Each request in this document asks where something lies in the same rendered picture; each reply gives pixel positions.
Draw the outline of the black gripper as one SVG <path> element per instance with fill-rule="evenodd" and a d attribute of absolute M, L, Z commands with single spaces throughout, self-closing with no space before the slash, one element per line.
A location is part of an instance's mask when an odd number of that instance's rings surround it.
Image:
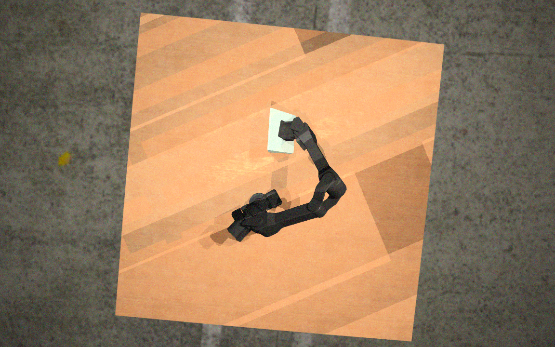
<path fill-rule="evenodd" d="M 260 196 L 260 199 L 262 200 L 262 202 L 265 203 L 266 206 L 268 206 L 268 209 L 266 209 L 267 211 L 272 208 L 278 207 L 282 204 L 282 200 L 280 200 L 280 197 L 275 189 L 269 191 L 265 195 Z M 233 211 L 231 214 L 233 216 L 233 219 L 236 220 L 239 216 L 241 217 L 246 216 L 245 213 L 249 205 L 251 205 L 252 203 L 258 203 L 258 202 L 259 202 L 259 199 L 254 200 L 253 202 L 249 204 L 245 204 L 245 206 L 242 206 L 241 208 L 238 208 L 237 210 Z"/>

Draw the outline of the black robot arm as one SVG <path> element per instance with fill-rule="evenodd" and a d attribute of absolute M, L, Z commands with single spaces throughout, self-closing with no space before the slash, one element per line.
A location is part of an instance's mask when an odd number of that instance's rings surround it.
<path fill-rule="evenodd" d="M 239 242 L 251 230 L 264 237 L 270 237 L 278 233 L 283 227 L 293 226 L 306 220 L 322 218 L 330 208 L 337 204 L 347 190 L 342 179 L 330 167 L 318 148 L 317 137 L 314 132 L 306 122 L 302 122 L 300 117 L 295 117 L 293 121 L 280 120 L 278 136 L 286 141 L 296 140 L 304 151 L 307 149 L 317 167 L 319 183 L 309 203 L 279 213 L 268 213 L 266 210 L 268 206 L 262 200 L 249 205 L 245 213 L 246 216 L 239 216 L 227 228 L 229 233 Z M 324 200 L 326 192 L 330 196 Z"/>

